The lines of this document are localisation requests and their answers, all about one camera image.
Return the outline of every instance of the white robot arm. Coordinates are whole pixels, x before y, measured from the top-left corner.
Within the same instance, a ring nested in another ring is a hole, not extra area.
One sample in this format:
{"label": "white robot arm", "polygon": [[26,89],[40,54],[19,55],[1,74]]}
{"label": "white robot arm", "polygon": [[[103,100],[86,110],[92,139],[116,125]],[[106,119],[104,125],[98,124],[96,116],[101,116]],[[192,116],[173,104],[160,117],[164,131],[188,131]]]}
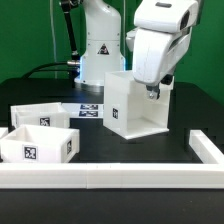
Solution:
{"label": "white robot arm", "polygon": [[198,18],[200,0],[143,0],[135,12],[133,76],[146,85],[151,99],[159,98],[159,84],[173,75],[189,48],[191,29]]}

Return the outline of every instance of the green wall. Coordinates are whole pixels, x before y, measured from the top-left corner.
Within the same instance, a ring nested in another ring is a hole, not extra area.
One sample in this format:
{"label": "green wall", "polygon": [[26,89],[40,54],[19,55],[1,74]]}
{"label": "green wall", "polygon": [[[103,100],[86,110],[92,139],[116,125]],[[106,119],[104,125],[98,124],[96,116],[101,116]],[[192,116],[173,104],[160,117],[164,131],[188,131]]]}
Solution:
{"label": "green wall", "polygon": [[[57,59],[70,58],[70,48],[63,13],[54,0],[54,22]],[[123,14],[122,0],[105,0]],[[126,31],[132,29],[133,15],[141,0],[126,0]],[[179,62],[176,81],[195,83],[224,105],[224,1],[205,0],[201,23],[194,27],[191,47]],[[21,77],[41,64],[54,61],[50,24],[50,0],[0,1],[0,82]],[[72,11],[78,49],[85,50],[85,19],[83,8]],[[128,68],[131,68],[131,56]],[[34,77],[54,77],[38,73]],[[61,73],[60,78],[67,78]]]}

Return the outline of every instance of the white cube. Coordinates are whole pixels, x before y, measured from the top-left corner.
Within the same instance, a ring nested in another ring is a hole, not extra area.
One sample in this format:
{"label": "white cube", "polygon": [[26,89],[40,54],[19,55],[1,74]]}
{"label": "white cube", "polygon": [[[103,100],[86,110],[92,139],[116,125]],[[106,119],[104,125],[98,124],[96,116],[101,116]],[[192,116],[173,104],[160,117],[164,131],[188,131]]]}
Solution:
{"label": "white cube", "polygon": [[151,100],[146,86],[137,83],[132,71],[108,72],[104,86],[103,125],[125,139],[167,132],[170,91],[160,85],[160,98]]}
{"label": "white cube", "polygon": [[61,103],[29,104],[11,106],[12,126],[22,124],[69,128],[69,113]]}
{"label": "white cube", "polygon": [[13,163],[67,163],[79,152],[79,130],[21,125],[0,140],[1,157]]}

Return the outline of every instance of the white border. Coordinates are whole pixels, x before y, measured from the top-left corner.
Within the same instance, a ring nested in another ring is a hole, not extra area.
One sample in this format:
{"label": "white border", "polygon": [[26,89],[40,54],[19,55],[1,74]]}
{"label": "white border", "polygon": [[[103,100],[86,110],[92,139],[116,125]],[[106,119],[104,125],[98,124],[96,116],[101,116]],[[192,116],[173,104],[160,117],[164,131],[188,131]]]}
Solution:
{"label": "white border", "polygon": [[199,130],[204,164],[0,164],[0,188],[224,188],[224,155]]}

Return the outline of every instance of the black tabletop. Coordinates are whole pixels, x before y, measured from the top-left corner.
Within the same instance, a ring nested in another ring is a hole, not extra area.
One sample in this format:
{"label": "black tabletop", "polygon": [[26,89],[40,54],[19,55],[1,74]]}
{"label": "black tabletop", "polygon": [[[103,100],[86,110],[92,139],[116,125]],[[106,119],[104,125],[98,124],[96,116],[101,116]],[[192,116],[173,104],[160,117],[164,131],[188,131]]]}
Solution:
{"label": "black tabletop", "polygon": [[[0,84],[0,126],[9,105],[103,103],[103,94],[74,89],[68,80],[9,79]],[[224,107],[197,86],[175,83],[168,133],[125,140],[102,119],[71,119],[80,153],[71,162],[201,163],[188,145],[202,130],[224,150]],[[223,190],[104,189],[0,190],[1,223],[223,223]]]}

